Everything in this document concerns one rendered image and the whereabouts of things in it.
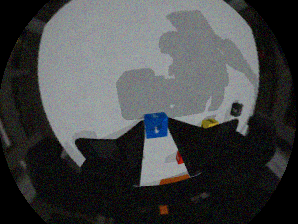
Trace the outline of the yellow block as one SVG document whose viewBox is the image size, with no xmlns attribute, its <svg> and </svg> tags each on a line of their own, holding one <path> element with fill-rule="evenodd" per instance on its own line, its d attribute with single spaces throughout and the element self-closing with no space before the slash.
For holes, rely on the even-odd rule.
<svg viewBox="0 0 298 224">
<path fill-rule="evenodd" d="M 214 125 L 217 125 L 218 121 L 214 120 L 214 119 L 206 119 L 204 121 L 202 121 L 201 123 L 201 128 L 209 128 L 209 127 L 214 127 Z"/>
</svg>

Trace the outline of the blue block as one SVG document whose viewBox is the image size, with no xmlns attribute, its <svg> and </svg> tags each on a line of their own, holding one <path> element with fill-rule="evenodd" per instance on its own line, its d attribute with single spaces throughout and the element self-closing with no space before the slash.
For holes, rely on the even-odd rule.
<svg viewBox="0 0 298 224">
<path fill-rule="evenodd" d="M 168 116 L 165 112 L 149 113 L 144 116 L 146 139 L 168 136 Z"/>
</svg>

